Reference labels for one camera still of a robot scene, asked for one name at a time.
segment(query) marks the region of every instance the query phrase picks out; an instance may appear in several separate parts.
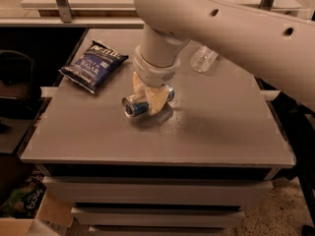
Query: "aluminum can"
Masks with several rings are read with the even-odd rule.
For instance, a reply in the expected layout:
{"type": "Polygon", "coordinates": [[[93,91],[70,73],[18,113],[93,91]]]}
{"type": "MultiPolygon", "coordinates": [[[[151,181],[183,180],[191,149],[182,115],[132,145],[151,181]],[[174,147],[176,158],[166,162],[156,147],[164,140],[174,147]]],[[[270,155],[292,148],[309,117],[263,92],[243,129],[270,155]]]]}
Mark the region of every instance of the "aluminum can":
{"type": "MultiPolygon", "coordinates": [[[[171,85],[168,85],[168,97],[166,102],[170,102],[175,98],[175,90],[171,85]]],[[[122,107],[127,117],[134,118],[144,114],[149,110],[149,104],[145,97],[136,98],[135,94],[124,97],[122,99],[122,107]]]]}

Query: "gray drawer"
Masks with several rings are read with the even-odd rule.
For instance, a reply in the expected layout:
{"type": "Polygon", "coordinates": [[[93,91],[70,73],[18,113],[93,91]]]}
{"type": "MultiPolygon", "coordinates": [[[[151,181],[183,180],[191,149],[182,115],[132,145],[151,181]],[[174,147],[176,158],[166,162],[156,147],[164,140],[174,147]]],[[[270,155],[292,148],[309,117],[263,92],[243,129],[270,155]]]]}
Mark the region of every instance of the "gray drawer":
{"type": "Polygon", "coordinates": [[[82,224],[158,227],[235,227],[243,211],[161,208],[72,208],[82,224]]]}
{"type": "Polygon", "coordinates": [[[222,229],[91,226],[94,236],[223,236],[222,229]]]}
{"type": "Polygon", "coordinates": [[[45,177],[57,199],[69,203],[251,206],[271,182],[181,179],[45,177]]]}

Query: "plastic bottle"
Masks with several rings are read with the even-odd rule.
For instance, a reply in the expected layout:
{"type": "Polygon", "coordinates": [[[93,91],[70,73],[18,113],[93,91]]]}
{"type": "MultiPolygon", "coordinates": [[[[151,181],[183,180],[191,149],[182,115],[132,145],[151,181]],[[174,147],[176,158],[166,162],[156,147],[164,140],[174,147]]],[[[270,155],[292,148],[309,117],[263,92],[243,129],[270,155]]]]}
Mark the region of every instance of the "plastic bottle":
{"type": "Polygon", "coordinates": [[[191,57],[191,67],[198,73],[205,73],[210,69],[217,57],[218,54],[214,50],[202,45],[191,57]]]}

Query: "floor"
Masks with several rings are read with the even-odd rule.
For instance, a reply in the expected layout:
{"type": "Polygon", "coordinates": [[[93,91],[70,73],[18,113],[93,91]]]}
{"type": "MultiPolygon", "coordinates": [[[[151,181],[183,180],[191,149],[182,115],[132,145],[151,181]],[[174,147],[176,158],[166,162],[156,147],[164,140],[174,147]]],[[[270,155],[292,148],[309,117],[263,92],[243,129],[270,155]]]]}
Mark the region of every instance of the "floor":
{"type": "MultiPolygon", "coordinates": [[[[39,17],[37,11],[24,10],[22,0],[0,0],[0,17],[39,17]]],[[[298,0],[303,8],[315,7],[315,0],[298,0]]],[[[302,225],[312,224],[297,179],[274,181],[274,189],[255,206],[245,208],[245,218],[227,236],[299,236],[302,225]]],[[[90,236],[88,226],[74,221],[67,236],[90,236]]]]}

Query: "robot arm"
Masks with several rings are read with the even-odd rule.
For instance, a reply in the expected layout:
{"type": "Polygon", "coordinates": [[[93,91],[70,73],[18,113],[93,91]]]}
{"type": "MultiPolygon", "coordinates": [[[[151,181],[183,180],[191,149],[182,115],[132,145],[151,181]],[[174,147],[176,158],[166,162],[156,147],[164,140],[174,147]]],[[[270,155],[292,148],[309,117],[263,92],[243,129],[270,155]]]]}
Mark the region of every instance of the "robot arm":
{"type": "Polygon", "coordinates": [[[315,111],[315,24],[221,0],[134,0],[146,23],[135,70],[150,88],[169,84],[188,39],[315,111]]]}

